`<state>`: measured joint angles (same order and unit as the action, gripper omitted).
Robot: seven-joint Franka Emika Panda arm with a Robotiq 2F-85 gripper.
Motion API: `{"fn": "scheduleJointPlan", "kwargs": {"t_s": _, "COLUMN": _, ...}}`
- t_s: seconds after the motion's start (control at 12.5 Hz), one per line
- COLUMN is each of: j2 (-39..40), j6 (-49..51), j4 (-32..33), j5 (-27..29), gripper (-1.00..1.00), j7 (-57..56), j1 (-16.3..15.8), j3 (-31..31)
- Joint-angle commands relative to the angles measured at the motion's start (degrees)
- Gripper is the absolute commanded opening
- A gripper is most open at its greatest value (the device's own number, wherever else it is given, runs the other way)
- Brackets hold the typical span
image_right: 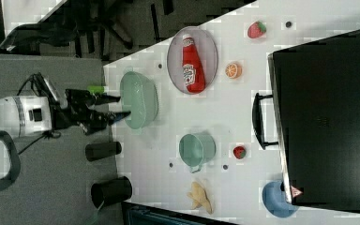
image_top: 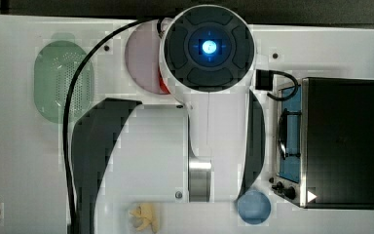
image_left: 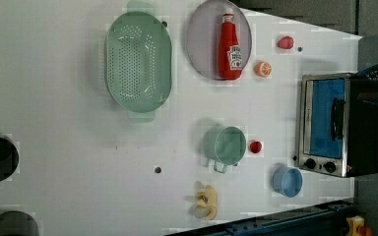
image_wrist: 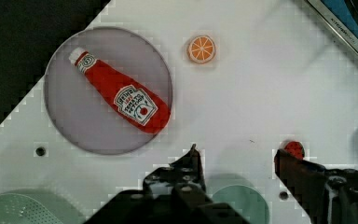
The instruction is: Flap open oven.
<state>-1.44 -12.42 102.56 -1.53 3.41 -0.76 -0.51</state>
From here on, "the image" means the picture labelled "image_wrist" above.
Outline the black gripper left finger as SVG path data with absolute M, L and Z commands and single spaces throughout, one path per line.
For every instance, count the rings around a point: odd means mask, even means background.
M 188 184 L 206 190 L 201 155 L 196 144 L 178 160 L 147 175 L 143 181 L 143 191 L 157 198 L 161 195 L 171 195 L 177 185 Z

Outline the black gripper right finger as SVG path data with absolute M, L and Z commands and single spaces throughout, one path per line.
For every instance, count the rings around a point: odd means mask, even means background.
M 324 217 L 325 168 L 300 160 L 284 149 L 274 157 L 275 174 L 289 189 L 310 218 Z

